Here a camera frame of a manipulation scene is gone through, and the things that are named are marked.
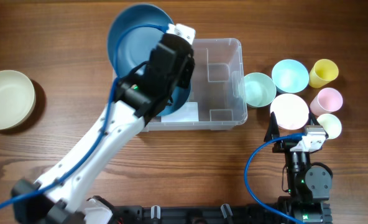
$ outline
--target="light blue bowl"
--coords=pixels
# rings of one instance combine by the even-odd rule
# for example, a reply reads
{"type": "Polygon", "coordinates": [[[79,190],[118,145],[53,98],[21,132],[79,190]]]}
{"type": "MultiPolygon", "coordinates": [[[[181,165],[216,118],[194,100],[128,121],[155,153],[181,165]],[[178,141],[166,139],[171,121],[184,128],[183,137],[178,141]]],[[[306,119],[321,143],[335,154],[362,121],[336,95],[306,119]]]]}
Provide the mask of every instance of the light blue bowl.
{"type": "Polygon", "coordinates": [[[307,87],[310,79],[307,68],[292,59],[278,62],[272,69],[271,77],[280,93],[298,93],[307,87]]]}
{"type": "MultiPolygon", "coordinates": [[[[113,22],[107,39],[108,58],[113,65],[116,43],[121,34],[129,28],[141,24],[168,26],[172,19],[160,8],[151,4],[136,4],[123,10],[113,22]]],[[[117,70],[121,77],[125,77],[135,66],[149,60],[151,50],[161,40],[163,32],[151,27],[141,27],[128,33],[123,38],[117,51],[117,70]]],[[[138,71],[143,74],[144,67],[138,71]]],[[[187,102],[191,87],[182,89],[176,87],[173,91],[173,105],[166,106],[158,114],[164,116],[180,109],[187,102]]]]}
{"type": "Polygon", "coordinates": [[[259,108],[269,105],[277,95],[277,88],[271,78],[263,73],[247,74],[245,80],[246,103],[259,108]]]}

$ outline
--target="clear plastic bin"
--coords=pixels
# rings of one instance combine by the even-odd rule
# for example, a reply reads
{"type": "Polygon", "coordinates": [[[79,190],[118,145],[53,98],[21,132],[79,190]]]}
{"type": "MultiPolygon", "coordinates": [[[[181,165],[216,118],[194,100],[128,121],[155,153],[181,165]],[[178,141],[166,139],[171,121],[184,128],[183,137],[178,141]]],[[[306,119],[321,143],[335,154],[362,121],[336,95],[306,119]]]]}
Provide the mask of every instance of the clear plastic bin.
{"type": "Polygon", "coordinates": [[[154,118],[143,131],[225,130],[245,123],[241,43],[234,38],[195,39],[193,49],[188,102],[168,116],[154,118]]]}

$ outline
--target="pink cup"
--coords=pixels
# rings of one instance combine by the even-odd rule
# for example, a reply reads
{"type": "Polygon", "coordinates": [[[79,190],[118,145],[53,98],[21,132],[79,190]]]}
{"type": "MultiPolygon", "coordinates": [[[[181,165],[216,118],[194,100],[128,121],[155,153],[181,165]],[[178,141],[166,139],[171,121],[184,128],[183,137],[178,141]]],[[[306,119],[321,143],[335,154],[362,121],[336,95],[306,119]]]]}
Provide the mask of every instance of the pink cup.
{"type": "Polygon", "coordinates": [[[343,105],[343,97],[334,88],[322,89],[311,102],[310,110],[316,116],[337,111],[343,105]]]}

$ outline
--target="wood grain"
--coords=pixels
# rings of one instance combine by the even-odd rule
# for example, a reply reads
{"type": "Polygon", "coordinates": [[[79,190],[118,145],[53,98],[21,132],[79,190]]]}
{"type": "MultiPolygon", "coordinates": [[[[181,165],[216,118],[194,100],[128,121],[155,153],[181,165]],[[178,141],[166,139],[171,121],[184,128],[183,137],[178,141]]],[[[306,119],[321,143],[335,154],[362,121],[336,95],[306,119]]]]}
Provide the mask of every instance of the wood grain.
{"type": "MultiPolygon", "coordinates": [[[[95,122],[111,84],[109,26],[133,3],[21,2],[0,4],[0,70],[23,72],[44,97],[24,131],[0,132],[0,202],[18,179],[34,180],[59,161],[95,122]]],[[[311,159],[334,171],[334,223],[368,223],[368,1],[153,3],[175,22],[194,27],[197,38],[239,39],[245,73],[270,74],[284,58],[308,69],[321,58],[338,64],[339,78],[329,86],[344,96],[335,113],[343,133],[311,159]]],[[[317,92],[308,88],[302,97],[310,103],[317,92]]],[[[89,196],[116,205],[252,203],[242,173],[262,143],[269,113],[248,112],[247,122],[230,131],[141,133],[109,163],[89,196]]],[[[283,165],[283,156],[270,149],[255,158],[249,178],[263,201],[283,195],[283,165]]],[[[13,222],[11,208],[0,211],[0,223],[13,222]]]]}

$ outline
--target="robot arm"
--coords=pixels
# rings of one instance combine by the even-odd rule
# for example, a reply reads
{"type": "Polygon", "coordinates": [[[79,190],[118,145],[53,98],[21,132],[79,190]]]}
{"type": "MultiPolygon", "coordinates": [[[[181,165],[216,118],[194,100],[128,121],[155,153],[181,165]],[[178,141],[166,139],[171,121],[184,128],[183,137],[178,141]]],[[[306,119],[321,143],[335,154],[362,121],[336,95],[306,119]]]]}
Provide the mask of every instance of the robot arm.
{"type": "MultiPolygon", "coordinates": [[[[273,112],[264,141],[279,136],[278,124],[273,112]]],[[[328,133],[310,113],[301,140],[278,141],[272,148],[273,153],[285,155],[284,169],[287,170],[288,182],[288,190],[285,192],[290,194],[289,197],[278,198],[277,208],[303,223],[332,222],[330,209],[326,209],[327,205],[324,202],[329,200],[333,173],[328,166],[321,162],[311,163],[310,159],[310,154],[321,150],[328,138],[328,133]]]]}
{"type": "Polygon", "coordinates": [[[58,180],[89,151],[105,119],[108,120],[104,138],[69,178],[42,195],[14,204],[14,214],[19,223],[92,223],[81,213],[81,204],[95,178],[116,153],[168,105],[176,86],[188,88],[190,84],[195,66],[191,47],[195,30],[181,24],[169,24],[168,28],[151,51],[149,61],[120,79],[110,117],[106,118],[104,109],[93,127],[59,163],[42,174],[34,184],[20,180],[13,187],[12,196],[15,197],[42,189],[58,180]],[[137,74],[136,71],[144,65],[144,74],[137,74]]]}
{"type": "MultiPolygon", "coordinates": [[[[98,174],[122,147],[145,127],[144,118],[136,117],[134,115],[136,111],[125,102],[118,101],[111,106],[111,109],[110,124],[104,139],[95,152],[63,185],[47,192],[47,197],[53,202],[63,200],[67,204],[65,210],[69,212],[78,210],[98,174]]],[[[100,128],[104,123],[105,112],[106,110],[60,162],[36,180],[41,184],[40,188],[52,184],[55,179],[68,172],[87,153],[86,149],[95,142],[99,135],[100,128]]]]}

